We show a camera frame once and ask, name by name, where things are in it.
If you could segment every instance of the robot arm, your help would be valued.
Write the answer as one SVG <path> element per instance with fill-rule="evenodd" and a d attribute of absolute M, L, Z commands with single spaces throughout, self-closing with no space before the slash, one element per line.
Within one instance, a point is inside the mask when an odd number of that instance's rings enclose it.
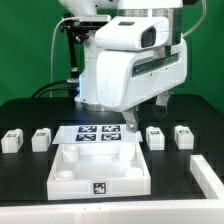
<path fill-rule="evenodd" d="M 182 0 L 59 1 L 74 16 L 93 16 L 100 8 L 118 8 L 118 16 L 86 42 L 86 49 L 95 47 L 91 51 L 94 55 L 88 53 L 91 56 L 86 57 L 87 70 L 95 75 L 88 82 L 84 72 L 80 85 L 81 89 L 92 89 L 104 108 L 122 112 L 127 129 L 136 132 L 135 107 L 159 94 L 165 96 L 164 92 L 186 78 Z"/>

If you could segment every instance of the white plastic part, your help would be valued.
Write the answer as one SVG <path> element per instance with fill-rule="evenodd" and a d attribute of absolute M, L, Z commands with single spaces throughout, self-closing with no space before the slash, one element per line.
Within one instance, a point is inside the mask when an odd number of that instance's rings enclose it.
<path fill-rule="evenodd" d="M 134 158 L 131 153 L 129 161 L 120 159 L 122 144 L 127 147 L 122 142 L 79 144 L 79 160 L 74 163 L 62 159 L 63 150 L 72 145 L 59 145 L 47 181 L 48 199 L 149 195 L 151 178 L 139 143 L 133 143 Z M 135 171 L 126 170 L 133 167 Z"/>
<path fill-rule="evenodd" d="M 153 51 L 105 50 L 97 60 L 97 98 L 112 111 L 122 112 L 184 82 L 187 75 L 186 43 L 171 47 L 178 60 L 133 76 L 133 66 L 152 60 Z"/>
<path fill-rule="evenodd" d="M 169 9 L 182 7 L 182 0 L 119 0 L 118 3 L 118 9 Z"/>
<path fill-rule="evenodd" d="M 135 144 L 125 142 L 120 146 L 119 158 L 123 161 L 131 161 L 135 158 Z"/>
<path fill-rule="evenodd" d="M 146 128 L 146 142 L 150 150 L 164 150 L 165 148 L 165 137 L 160 128 L 148 127 Z"/>
<path fill-rule="evenodd" d="M 131 133 L 125 124 L 60 126 L 53 144 L 142 142 L 141 132 Z"/>
<path fill-rule="evenodd" d="M 224 199 L 224 186 L 202 155 L 191 156 L 190 170 L 207 199 Z"/>
<path fill-rule="evenodd" d="M 0 220 L 4 224 L 223 224 L 224 203 L 159 200 L 1 207 Z"/>
<path fill-rule="evenodd" d="M 62 149 L 62 160 L 64 163 L 75 163 L 79 161 L 79 147 L 67 145 Z"/>
<path fill-rule="evenodd" d="M 37 129 L 31 139 L 33 152 L 46 152 L 51 143 L 49 128 Z"/>
<path fill-rule="evenodd" d="M 193 149 L 194 148 L 194 135 L 189 127 L 181 125 L 175 127 L 174 139 L 179 149 Z"/>
<path fill-rule="evenodd" d="M 3 153 L 16 153 L 23 144 L 23 131 L 15 129 L 8 131 L 1 139 Z"/>
<path fill-rule="evenodd" d="M 149 47 L 143 47 L 142 38 L 150 28 L 155 29 L 155 42 Z M 168 37 L 169 21 L 165 17 L 117 16 L 96 32 L 96 46 L 119 51 L 140 51 L 161 46 L 167 42 Z"/>

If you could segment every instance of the black table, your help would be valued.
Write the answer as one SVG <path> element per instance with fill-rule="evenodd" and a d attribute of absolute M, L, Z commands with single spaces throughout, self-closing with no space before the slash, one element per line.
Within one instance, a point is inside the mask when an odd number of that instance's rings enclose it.
<path fill-rule="evenodd" d="M 141 148 L 151 175 L 152 194 L 141 197 L 47 200 L 47 178 L 57 145 L 47 152 L 32 152 L 31 138 L 36 129 L 50 128 L 52 138 L 59 126 L 125 123 L 119 113 L 78 109 L 69 98 L 15 99 L 0 107 L 0 137 L 20 128 L 24 143 L 18 153 L 3 154 L 0 148 L 0 206 L 44 205 L 133 200 L 169 200 L 205 198 L 190 172 L 190 155 L 202 154 L 219 178 L 224 180 L 224 117 L 203 98 L 173 95 L 168 114 L 155 118 L 152 104 L 139 110 Z M 174 141 L 174 127 L 188 126 L 195 137 L 194 150 L 179 150 Z M 160 127 L 166 138 L 165 151 L 150 151 L 145 141 L 148 126 Z"/>

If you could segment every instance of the green wall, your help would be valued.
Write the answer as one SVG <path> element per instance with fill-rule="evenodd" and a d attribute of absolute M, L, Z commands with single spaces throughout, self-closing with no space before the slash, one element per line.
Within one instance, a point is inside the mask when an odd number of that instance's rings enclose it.
<path fill-rule="evenodd" d="M 174 92 L 201 95 L 224 114 L 224 1 L 207 0 L 207 7 L 205 22 L 186 38 L 188 78 Z M 0 105 L 49 83 L 52 33 L 65 12 L 57 0 L 0 0 Z M 185 6 L 183 31 L 200 16 L 201 2 Z M 61 33 L 54 65 L 54 80 L 69 77 L 67 39 Z"/>

